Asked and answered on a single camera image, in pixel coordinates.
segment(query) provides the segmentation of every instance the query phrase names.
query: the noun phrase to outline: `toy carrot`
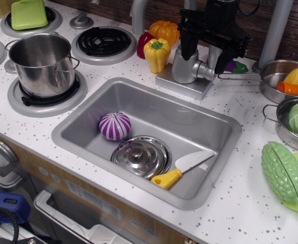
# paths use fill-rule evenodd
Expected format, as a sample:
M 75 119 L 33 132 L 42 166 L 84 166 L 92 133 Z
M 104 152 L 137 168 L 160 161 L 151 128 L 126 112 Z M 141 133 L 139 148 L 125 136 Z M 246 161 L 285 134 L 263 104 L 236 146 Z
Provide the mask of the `toy carrot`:
M 280 83 L 278 83 L 276 90 L 286 94 L 298 96 L 298 85 L 293 85 L 284 81 L 281 81 Z

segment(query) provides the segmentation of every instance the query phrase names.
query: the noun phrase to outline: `sink basin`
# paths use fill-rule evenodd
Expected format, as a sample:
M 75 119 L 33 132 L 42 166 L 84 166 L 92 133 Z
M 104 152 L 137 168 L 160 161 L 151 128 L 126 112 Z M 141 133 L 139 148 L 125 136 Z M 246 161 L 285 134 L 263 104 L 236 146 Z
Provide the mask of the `sink basin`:
M 151 136 L 163 141 L 171 151 L 172 163 L 199 150 L 215 155 L 183 174 L 168 190 L 111 162 L 122 142 L 109 141 L 99 131 L 101 117 L 110 112 L 126 114 L 133 136 Z M 241 135 L 233 118 L 169 96 L 125 78 L 108 80 L 75 109 L 52 132 L 55 144 L 85 158 L 139 186 L 165 202 L 182 209 L 204 204 Z

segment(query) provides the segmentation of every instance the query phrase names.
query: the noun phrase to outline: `oven door handle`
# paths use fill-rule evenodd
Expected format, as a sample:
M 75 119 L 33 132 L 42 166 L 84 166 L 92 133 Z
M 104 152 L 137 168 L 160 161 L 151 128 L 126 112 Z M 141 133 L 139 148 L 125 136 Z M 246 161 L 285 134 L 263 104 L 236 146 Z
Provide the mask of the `oven door handle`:
M 8 192 L 18 189 L 24 183 L 23 178 L 16 172 L 10 172 L 6 176 L 0 175 L 0 189 Z
M 131 244 L 131 242 L 125 240 L 115 232 L 111 231 L 103 225 L 94 225 L 90 229 L 86 229 L 77 222 L 71 220 L 66 215 L 57 211 L 53 207 L 47 204 L 51 199 L 51 194 L 45 190 L 42 190 L 34 200 L 35 208 L 63 228 L 65 231 L 71 233 L 75 237 L 85 241 L 86 243 L 101 244 L 112 243 L 118 238 L 120 244 Z

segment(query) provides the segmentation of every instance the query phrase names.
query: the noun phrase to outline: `pot lid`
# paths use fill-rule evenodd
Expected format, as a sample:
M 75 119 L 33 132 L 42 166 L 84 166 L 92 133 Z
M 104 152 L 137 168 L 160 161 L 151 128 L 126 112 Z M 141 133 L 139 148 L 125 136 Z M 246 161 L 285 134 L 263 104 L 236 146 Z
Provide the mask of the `pot lid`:
M 113 152 L 111 161 L 138 176 L 150 179 L 168 170 L 171 152 L 156 138 L 137 136 L 121 143 Z

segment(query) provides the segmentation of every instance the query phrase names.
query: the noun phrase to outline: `stainless steel pot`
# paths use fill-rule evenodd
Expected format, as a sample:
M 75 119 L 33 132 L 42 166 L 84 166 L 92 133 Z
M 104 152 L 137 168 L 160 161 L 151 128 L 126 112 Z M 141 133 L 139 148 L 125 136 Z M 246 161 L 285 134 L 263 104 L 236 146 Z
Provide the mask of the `stainless steel pot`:
M 29 95 L 53 97 L 72 86 L 74 69 L 80 61 L 71 57 L 67 39 L 56 34 L 36 34 L 12 42 L 16 43 L 10 48 L 9 57 L 22 88 Z M 71 59 L 78 62 L 74 67 Z
M 298 103 L 298 96 L 283 100 L 279 105 L 267 104 L 264 106 L 262 113 L 265 118 L 277 123 L 276 132 L 279 137 L 288 145 L 298 150 L 298 136 L 291 132 L 289 128 L 289 114 L 291 108 Z M 277 107 L 277 120 L 269 118 L 265 114 L 265 109 L 269 106 Z
M 261 93 L 271 101 L 280 103 L 284 99 L 298 97 L 276 90 L 279 82 L 294 69 L 298 69 L 298 62 L 291 60 L 275 60 L 265 64 L 260 74 L 219 74 L 220 79 L 259 81 Z

